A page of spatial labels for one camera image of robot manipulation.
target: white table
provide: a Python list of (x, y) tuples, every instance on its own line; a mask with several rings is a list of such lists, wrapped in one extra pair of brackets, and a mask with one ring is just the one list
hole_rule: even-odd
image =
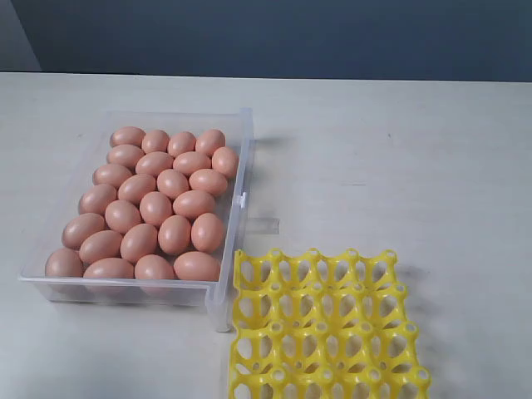
[(531, 397), (532, 85), (0, 74), (0, 397), (211, 398), (198, 308), (52, 304), (16, 280), (108, 110), (254, 109), (245, 248), (395, 249), (433, 398)]

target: plastic storage box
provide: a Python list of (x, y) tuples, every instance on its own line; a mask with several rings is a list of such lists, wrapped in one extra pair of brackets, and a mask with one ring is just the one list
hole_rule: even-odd
[[(109, 139), (122, 126), (139, 126), (145, 130), (163, 129), (169, 135), (179, 131), (191, 131), (196, 136), (216, 128), (226, 135), (227, 146), (239, 154), (239, 169), (235, 179), (229, 182), (226, 193), (217, 200), (217, 215), (226, 227), (223, 248), (214, 253), (221, 261), (218, 282), (183, 280), (134, 280), (125, 278), (53, 278), (44, 275), (47, 257), (62, 246), (61, 235), (65, 225), (77, 213), (80, 197), (92, 187), (92, 173), (106, 163), (110, 149)], [(152, 112), (110, 112), (104, 119), (102, 133), (95, 138), (81, 163), (60, 194), (35, 251), (23, 267), (20, 279), (33, 283), (50, 301), (82, 303), (138, 303), (168, 305), (205, 305), (214, 327), (226, 331), (230, 285), (233, 279), (234, 251), (241, 248), (246, 222), (246, 198), (249, 192), (251, 167), (253, 165), (253, 116), (250, 109), (238, 114), (180, 114)], [(90, 286), (109, 287), (104, 293), (93, 293)], [(111, 287), (122, 287), (120, 290)], [(163, 295), (149, 295), (143, 288), (160, 288)]]

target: brown egg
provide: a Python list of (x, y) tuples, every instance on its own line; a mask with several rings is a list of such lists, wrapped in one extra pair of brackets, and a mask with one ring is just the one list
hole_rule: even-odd
[(107, 162), (134, 169), (140, 158), (144, 156), (144, 151), (136, 145), (120, 144), (111, 148), (107, 154)]
[(80, 214), (66, 225), (61, 240), (67, 248), (79, 249), (83, 241), (105, 227), (106, 221), (100, 214)]
[(224, 223), (215, 214), (202, 214), (192, 224), (190, 239), (196, 249), (208, 254), (224, 241)]
[(167, 169), (157, 176), (157, 189), (171, 200), (189, 190), (189, 181), (177, 170)]
[(181, 131), (173, 135), (168, 142), (168, 153), (174, 158), (185, 152), (194, 151), (196, 138), (189, 131)]
[(195, 171), (189, 178), (189, 185), (192, 190), (207, 191), (214, 197), (222, 195), (227, 190), (225, 176), (212, 169)]
[(195, 219), (201, 214), (214, 212), (216, 201), (214, 197), (200, 190), (191, 190), (183, 193), (174, 201), (173, 208), (176, 214), (188, 219)]
[(239, 168), (239, 156), (230, 147), (220, 147), (214, 152), (212, 164), (214, 170), (233, 179)]
[(107, 206), (106, 222), (109, 229), (125, 234), (141, 222), (139, 210), (122, 199), (113, 201)]
[(155, 177), (141, 173), (131, 176), (118, 189), (118, 199), (129, 201), (132, 204), (140, 204), (140, 200), (151, 191), (155, 191), (157, 184)]
[(112, 185), (95, 185), (81, 198), (77, 206), (80, 214), (104, 214), (107, 205), (116, 200), (116, 189)]
[(210, 129), (196, 140), (196, 151), (202, 154), (213, 156), (214, 152), (225, 146), (225, 135), (218, 129)]
[(80, 259), (86, 264), (93, 264), (100, 259), (114, 258), (120, 254), (122, 235), (113, 230), (94, 233), (83, 241), (80, 247)]
[(163, 170), (171, 169), (173, 162), (174, 158), (165, 152), (150, 152), (140, 158), (135, 171), (157, 177)]
[[(100, 259), (86, 268), (84, 278), (134, 278), (135, 268), (127, 260), (122, 258)], [(125, 289), (120, 286), (98, 286), (86, 285), (86, 288), (93, 293), (104, 293), (115, 295)]]
[(81, 277), (83, 265), (76, 251), (61, 248), (48, 258), (44, 274), (48, 277)]
[(94, 174), (92, 174), (92, 182), (95, 185), (107, 183), (118, 189), (132, 175), (131, 171), (125, 166), (107, 164), (96, 169)]
[(163, 222), (159, 229), (159, 246), (168, 255), (179, 255), (190, 244), (190, 222), (175, 214)]
[(175, 260), (174, 271), (181, 280), (218, 281), (219, 262), (203, 252), (187, 252)]
[(160, 131), (158, 129), (149, 131), (142, 140), (142, 150), (146, 154), (156, 151), (166, 152), (169, 140), (170, 138), (165, 131)]
[(140, 202), (140, 214), (147, 224), (159, 227), (172, 215), (172, 204), (166, 195), (154, 191)]
[(111, 147), (121, 144), (132, 144), (140, 147), (142, 139), (144, 139), (145, 132), (142, 129), (134, 126), (122, 127), (115, 131), (111, 136)]
[(209, 169), (211, 166), (210, 158), (199, 152), (185, 152), (178, 155), (174, 160), (174, 169), (185, 176), (192, 175), (200, 169)]
[(151, 224), (138, 224), (128, 231), (122, 240), (120, 253), (122, 258), (136, 263), (145, 255), (157, 250), (157, 229)]
[(146, 255), (135, 266), (135, 278), (141, 280), (173, 280), (174, 269), (158, 255)]

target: egg tray cell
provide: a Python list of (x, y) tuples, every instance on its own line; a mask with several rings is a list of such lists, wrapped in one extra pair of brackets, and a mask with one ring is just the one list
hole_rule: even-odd
[(396, 261), (236, 251), (229, 398), (427, 398)]

